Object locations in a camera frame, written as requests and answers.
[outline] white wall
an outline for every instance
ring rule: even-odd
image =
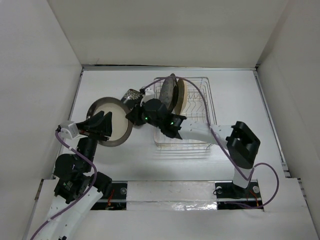
[[[293,0],[258,69],[293,177],[320,233],[320,1]]]
[[[45,0],[0,1],[0,233],[21,239],[81,65]]]
[[[254,67],[288,0],[48,0],[82,64]]]

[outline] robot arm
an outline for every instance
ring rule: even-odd
[[[185,116],[168,112],[166,106],[155,98],[136,105],[126,118],[134,124],[151,124],[173,139],[192,139],[211,144],[218,144],[218,140],[222,147],[229,151],[237,168],[247,178],[251,174],[260,140],[244,122],[237,121],[235,125],[212,124],[208,127],[206,123],[195,122]],[[244,179],[235,169],[233,177],[235,186],[245,189],[249,182],[249,179]]]
[[[90,119],[75,123],[66,121],[59,125],[56,136],[67,139],[79,139],[77,151],[93,162],[98,141],[106,141],[112,134],[112,113],[104,115],[101,111]],[[54,175],[59,178],[54,189],[54,198],[46,215],[46,221],[32,240],[71,240],[82,220],[92,206],[108,196],[112,188],[112,179],[101,172],[86,176],[91,165],[77,154],[62,154],[55,162]]]

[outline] wire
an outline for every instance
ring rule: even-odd
[[[111,201],[112,197],[114,196],[114,192],[115,192],[115,190],[113,189],[112,192],[111,192],[110,197],[108,198],[108,204],[107,204],[108,206],[111,205],[110,201]]]
[[[59,136],[59,132],[55,131],[55,137],[56,139],[63,145],[65,146],[67,149],[70,149],[71,147],[66,144],[62,138]],[[72,152],[74,152],[76,155],[78,155],[80,158],[82,158],[84,161],[86,161],[88,164],[91,165],[91,167],[94,170],[94,174],[93,174],[93,180],[91,182],[91,184],[89,185],[89,187],[84,191],[84,193],[78,198],[76,199],[74,202],[72,202],[69,206],[67,206],[66,208],[62,209],[61,211],[59,211],[58,213],[56,213],[55,215],[53,215],[52,217],[50,217],[50,220],[53,220],[55,218],[57,218],[58,216],[60,216],[61,214],[65,213],[67,210],[69,210],[70,208],[72,208],[77,202],[79,202],[89,191],[90,189],[94,186],[96,179],[97,179],[97,175],[98,175],[98,171],[96,166],[93,164],[93,162],[91,162],[87,157],[85,157],[84,155],[82,155],[80,152],[78,152],[77,150],[75,150],[74,148],[70,149]],[[49,223],[49,220],[46,220],[32,235],[32,237],[30,238],[30,240],[35,239],[35,237],[37,236],[37,234]]]
[[[258,203],[258,198],[257,198],[257,195],[255,195],[255,193],[251,190],[249,190],[249,192],[254,196],[255,198],[255,201],[256,201],[256,206],[258,207],[259,206],[259,203]]]
[[[210,117],[209,117],[209,111],[208,111],[208,105],[207,105],[207,102],[205,100],[205,96],[203,95],[203,93],[201,92],[201,90],[198,88],[197,85],[195,85],[192,81],[190,81],[189,79],[186,79],[185,77],[180,77],[180,76],[166,76],[166,77],[161,77],[161,78],[158,78],[157,80],[151,82],[150,84],[148,84],[147,86],[143,87],[142,90],[146,90],[147,88],[149,88],[150,86],[162,81],[162,80],[165,80],[165,79],[168,79],[168,78],[178,78],[178,79],[182,79],[188,83],[190,83],[200,94],[201,98],[202,98],[202,101],[203,101],[203,104],[204,104],[204,109],[205,109],[205,116],[206,116],[206,121],[207,121],[207,124],[208,124],[208,127],[210,128],[210,132],[212,133],[213,137],[214,137],[214,140],[216,141],[216,143],[219,145],[219,147],[221,148],[221,150],[223,151],[223,153],[226,155],[226,157],[230,160],[230,162],[232,163],[232,165],[234,166],[234,168],[240,173],[240,175],[246,180],[246,181],[250,181],[251,178],[252,178],[252,175],[254,174],[254,171],[255,171],[255,168],[257,166],[260,166],[260,165],[266,165],[268,166],[269,168],[271,168],[271,170],[273,171],[273,173],[275,174],[275,177],[276,177],[276,189],[275,189],[275,192],[273,194],[273,196],[265,203],[265,204],[262,204],[260,206],[255,206],[255,207],[251,207],[249,205],[246,205],[244,203],[237,203],[237,202],[231,202],[231,204],[238,204],[238,205],[245,205],[246,208],[250,208],[250,209],[257,209],[257,208],[263,208],[265,205],[269,204],[274,198],[275,196],[277,195],[278,193],[278,190],[279,190],[279,177],[277,175],[277,172],[276,170],[269,164],[265,163],[265,162],[260,162],[260,163],[257,163],[256,165],[254,165],[252,171],[250,172],[249,174],[249,177],[247,177],[246,175],[244,175],[244,173],[241,171],[241,169],[236,165],[235,161],[231,158],[231,156],[228,154],[227,150],[225,150],[225,148],[223,147],[222,143],[220,142],[219,138],[216,136],[216,133],[215,131],[212,129],[211,127],[211,121],[210,121]]]

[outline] white enclosure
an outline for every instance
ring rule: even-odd
[[[48,0],[81,64],[254,67],[287,0]]]
[[[44,220],[56,184],[49,180],[55,159],[66,152],[54,138],[57,125],[83,120],[98,97],[120,98],[125,89],[139,89],[155,77],[187,77],[188,71],[209,77],[218,123],[245,121],[261,136],[257,162],[276,168],[277,197],[264,211],[181,212],[140,205],[90,211],[75,239],[317,239],[319,9],[317,0],[0,0],[1,239],[27,240]],[[82,72],[81,64],[209,68]],[[104,91],[113,78],[124,84]],[[187,164],[153,155],[154,130],[144,127],[139,142],[132,138],[138,136],[134,129],[128,142],[108,153],[99,146],[98,170],[132,181],[137,193],[134,181],[232,179],[233,168],[214,147],[201,157],[189,154]],[[132,146],[147,147],[147,159]],[[122,154],[126,148],[136,164]],[[120,155],[125,157],[118,162],[105,161]],[[285,177],[284,160],[292,178]],[[272,173],[261,167],[254,178],[265,202],[274,190]],[[150,194],[157,189],[149,187]]]
[[[0,1],[0,36],[0,233],[21,240],[82,68],[46,1]]]

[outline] black mount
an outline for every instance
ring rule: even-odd
[[[242,121],[237,121],[232,128],[231,136],[226,138],[230,156],[238,167],[252,169],[261,142]]]
[[[83,122],[76,123],[76,127],[81,135],[90,139],[107,141],[112,134],[112,112],[105,115],[100,111]]]

